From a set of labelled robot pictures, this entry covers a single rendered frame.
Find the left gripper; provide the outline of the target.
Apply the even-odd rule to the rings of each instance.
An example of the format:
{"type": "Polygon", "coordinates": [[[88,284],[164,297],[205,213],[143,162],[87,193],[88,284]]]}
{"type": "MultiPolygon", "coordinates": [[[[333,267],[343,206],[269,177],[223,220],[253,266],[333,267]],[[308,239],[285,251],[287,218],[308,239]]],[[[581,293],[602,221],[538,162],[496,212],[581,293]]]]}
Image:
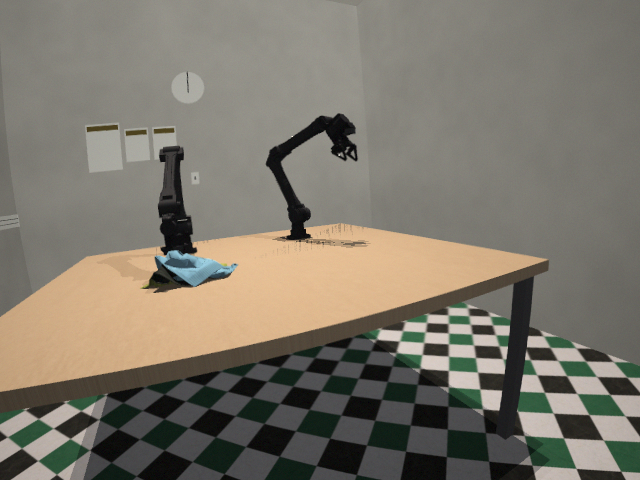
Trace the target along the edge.
{"type": "Polygon", "coordinates": [[[348,141],[348,140],[338,140],[337,142],[335,142],[335,140],[333,139],[332,136],[331,136],[331,141],[333,142],[334,145],[331,147],[331,149],[332,149],[331,153],[333,155],[341,158],[344,161],[347,160],[346,155],[349,156],[350,158],[352,158],[354,161],[358,160],[358,157],[357,157],[357,146],[355,144],[353,144],[351,141],[348,141]],[[342,143],[342,144],[340,144],[340,143],[342,143]],[[348,149],[347,153],[345,153],[345,151],[347,150],[347,147],[350,147],[350,148],[348,149]],[[354,150],[355,158],[351,155],[351,152],[353,150],[354,150]],[[340,156],[339,154],[337,154],[337,153],[341,153],[341,152],[343,153],[344,158],[342,156],[340,156]]]}

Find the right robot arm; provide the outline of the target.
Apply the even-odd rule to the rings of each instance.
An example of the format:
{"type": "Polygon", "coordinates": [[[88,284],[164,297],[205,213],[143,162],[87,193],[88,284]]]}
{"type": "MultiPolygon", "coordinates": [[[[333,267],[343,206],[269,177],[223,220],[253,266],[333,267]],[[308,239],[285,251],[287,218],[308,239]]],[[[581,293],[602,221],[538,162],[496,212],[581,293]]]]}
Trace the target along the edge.
{"type": "Polygon", "coordinates": [[[160,231],[164,235],[166,248],[173,247],[173,250],[182,251],[183,245],[184,243],[186,243],[188,244],[189,248],[183,250],[183,254],[190,254],[197,253],[197,247],[193,248],[191,237],[189,236],[193,235],[192,221],[190,217],[191,215],[187,216],[186,212],[184,211],[180,176],[180,161],[184,160],[183,156],[184,150],[183,147],[180,146],[168,146],[160,149],[159,158],[160,162],[165,162],[165,169],[163,189],[160,193],[158,203],[158,212],[159,218],[162,218],[160,231]],[[166,214],[175,215],[166,216],[166,214]],[[181,234],[174,234],[177,231],[181,232],[181,234]]]}

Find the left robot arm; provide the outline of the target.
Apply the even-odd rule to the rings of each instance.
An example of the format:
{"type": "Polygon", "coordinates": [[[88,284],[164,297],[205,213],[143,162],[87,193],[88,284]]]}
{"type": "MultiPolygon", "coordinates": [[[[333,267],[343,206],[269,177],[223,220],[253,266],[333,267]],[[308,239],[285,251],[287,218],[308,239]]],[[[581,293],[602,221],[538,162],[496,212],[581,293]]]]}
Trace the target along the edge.
{"type": "Polygon", "coordinates": [[[273,147],[269,151],[270,155],[266,161],[266,166],[269,167],[274,174],[289,206],[287,210],[289,212],[289,220],[292,222],[292,230],[290,230],[291,235],[287,235],[287,239],[296,240],[311,237],[311,234],[307,234],[306,229],[304,229],[304,222],[310,219],[311,212],[298,200],[282,168],[281,161],[287,154],[289,155],[293,149],[325,130],[330,139],[334,134],[332,137],[335,142],[337,142],[338,140],[350,141],[347,135],[356,134],[355,129],[356,128],[353,123],[351,123],[344,114],[338,113],[334,118],[319,116],[305,129],[288,139],[286,142],[273,147]]]}

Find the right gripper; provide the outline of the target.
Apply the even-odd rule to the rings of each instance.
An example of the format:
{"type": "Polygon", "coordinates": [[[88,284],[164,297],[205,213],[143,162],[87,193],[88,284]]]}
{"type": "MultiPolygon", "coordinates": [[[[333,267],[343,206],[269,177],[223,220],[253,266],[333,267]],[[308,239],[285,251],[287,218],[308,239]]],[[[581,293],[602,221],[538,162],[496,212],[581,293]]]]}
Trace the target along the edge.
{"type": "MultiPolygon", "coordinates": [[[[186,250],[186,248],[188,248],[188,244],[184,243],[183,248],[184,248],[183,250],[186,250]]],[[[160,249],[164,253],[164,255],[167,255],[168,251],[172,251],[173,250],[173,248],[166,248],[165,246],[164,247],[160,247],[160,249]]]]}

